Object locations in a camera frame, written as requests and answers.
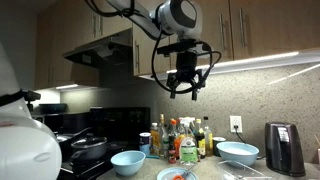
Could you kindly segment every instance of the electrical outlet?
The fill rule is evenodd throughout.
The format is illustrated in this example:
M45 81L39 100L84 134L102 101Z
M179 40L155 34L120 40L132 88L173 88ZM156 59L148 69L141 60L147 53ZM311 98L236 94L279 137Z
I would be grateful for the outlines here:
M242 133L241 116L230 116L230 130L231 130L231 132L234 132L234 133L236 132L236 129L234 128L235 125L238 126L237 132Z

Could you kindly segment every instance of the electric kettle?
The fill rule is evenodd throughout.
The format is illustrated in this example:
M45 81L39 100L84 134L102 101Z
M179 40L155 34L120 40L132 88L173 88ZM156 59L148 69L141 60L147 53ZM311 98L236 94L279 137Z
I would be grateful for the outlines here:
M301 143L297 127L284 122L265 125L267 167L288 176L305 176Z

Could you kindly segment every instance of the countertop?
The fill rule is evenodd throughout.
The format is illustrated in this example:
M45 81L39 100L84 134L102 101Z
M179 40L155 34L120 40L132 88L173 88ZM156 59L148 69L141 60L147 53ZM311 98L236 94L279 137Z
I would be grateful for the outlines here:
M201 162L198 162L197 165L193 168L192 172L196 174L199 179L204 180L217 180L221 179L221 170L218 168L217 163L222 162L223 159L220 157L206 157L205 159L201 159ZM123 177L116 174L114 169L109 170L103 175L99 176L97 180L156 180L159 172L166 168L170 167L183 167L188 169L190 166L181 165L179 161L175 164L169 164L164 159L145 159L144 164L141 169L130 177ZM265 176L272 177L272 179L280 179L280 180L290 180L290 179L313 179L320 180L320 168L318 164L310 164L305 163L306 176L304 177L290 177L286 175L282 175L276 173L269 168L266 167L266 162L264 159L257 160L251 168L263 173Z

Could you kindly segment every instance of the plate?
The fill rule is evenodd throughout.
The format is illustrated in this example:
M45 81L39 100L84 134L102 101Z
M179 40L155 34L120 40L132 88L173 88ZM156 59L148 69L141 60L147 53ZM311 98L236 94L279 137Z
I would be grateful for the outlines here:
M182 175L186 171L187 169L180 167L167 168L158 174L157 180L172 180L175 175ZM198 177L190 172L186 180L198 180Z

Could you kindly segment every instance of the light blue bowl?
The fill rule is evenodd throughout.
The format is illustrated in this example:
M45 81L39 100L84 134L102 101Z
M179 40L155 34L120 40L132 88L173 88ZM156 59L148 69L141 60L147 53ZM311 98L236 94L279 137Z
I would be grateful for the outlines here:
M146 155L141 151L124 151L111 158L115 171L122 176L131 176L139 171Z
M251 166L257 159L259 149L240 142L225 141L217 144L219 153L224 160L240 162L246 166Z

